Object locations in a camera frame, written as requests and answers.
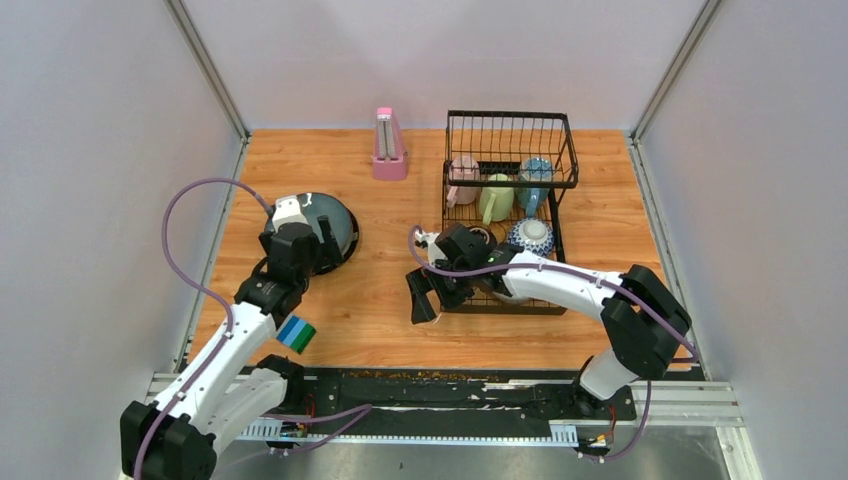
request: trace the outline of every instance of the green mug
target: green mug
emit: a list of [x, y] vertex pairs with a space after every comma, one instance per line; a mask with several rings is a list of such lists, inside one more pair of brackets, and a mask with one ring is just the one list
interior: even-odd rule
[[[490, 182], [507, 182], [509, 176], [496, 173], [490, 175], [488, 180]], [[480, 202], [477, 204], [477, 209], [483, 216], [483, 224], [488, 225], [509, 218], [514, 197], [515, 189], [512, 187], [484, 187], [480, 193]]]

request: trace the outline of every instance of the pink mug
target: pink mug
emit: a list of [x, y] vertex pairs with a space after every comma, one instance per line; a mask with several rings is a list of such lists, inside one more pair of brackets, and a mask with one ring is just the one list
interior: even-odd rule
[[[461, 155], [451, 162], [451, 180], [480, 180], [480, 165], [471, 158], [471, 155]], [[460, 187], [451, 185], [448, 189], [448, 208], [454, 205], [467, 205], [477, 199], [480, 187]]]

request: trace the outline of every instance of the white wall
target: white wall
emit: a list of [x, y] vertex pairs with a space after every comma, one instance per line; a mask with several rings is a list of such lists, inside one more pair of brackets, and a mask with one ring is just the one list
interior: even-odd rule
[[[192, 300], [162, 211], [236, 137], [161, 1], [2, 2], [0, 65], [0, 478], [116, 478], [120, 414]], [[223, 194], [178, 207], [193, 275]]]
[[631, 128], [703, 0], [185, 0], [252, 128], [444, 128], [449, 108]]
[[844, 478], [848, 3], [734, 0], [644, 144], [767, 479]]

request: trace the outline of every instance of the wire rack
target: wire rack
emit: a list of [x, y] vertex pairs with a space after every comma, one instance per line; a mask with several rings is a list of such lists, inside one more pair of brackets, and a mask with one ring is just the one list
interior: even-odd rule
[[[445, 172], [458, 186], [548, 187], [577, 186], [579, 169], [568, 116], [564, 113], [506, 111], [448, 111]], [[473, 162], [457, 163], [470, 158]], [[528, 168], [522, 162], [537, 159]], [[491, 181], [495, 174], [506, 179]]]
[[[554, 250], [549, 257], [565, 262], [559, 206], [565, 191], [577, 186], [579, 171], [568, 116], [564, 113], [450, 110], [445, 132], [442, 229], [454, 223], [485, 226], [477, 210], [479, 198], [470, 204], [447, 206], [451, 186], [516, 189], [516, 202], [509, 217], [487, 226], [498, 242], [505, 241], [515, 222], [525, 216], [518, 206], [518, 192], [523, 188], [546, 188], [547, 201], [541, 202], [535, 217], [550, 225], [554, 232]], [[508, 304], [493, 295], [476, 291], [473, 298], [450, 311], [561, 315], [565, 309], [535, 299], [519, 305]]]

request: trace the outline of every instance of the pink metronome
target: pink metronome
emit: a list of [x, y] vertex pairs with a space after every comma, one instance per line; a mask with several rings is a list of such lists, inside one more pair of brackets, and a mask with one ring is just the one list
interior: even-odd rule
[[377, 109], [374, 156], [371, 160], [373, 176], [377, 180], [403, 180], [409, 172], [406, 144], [391, 108]]

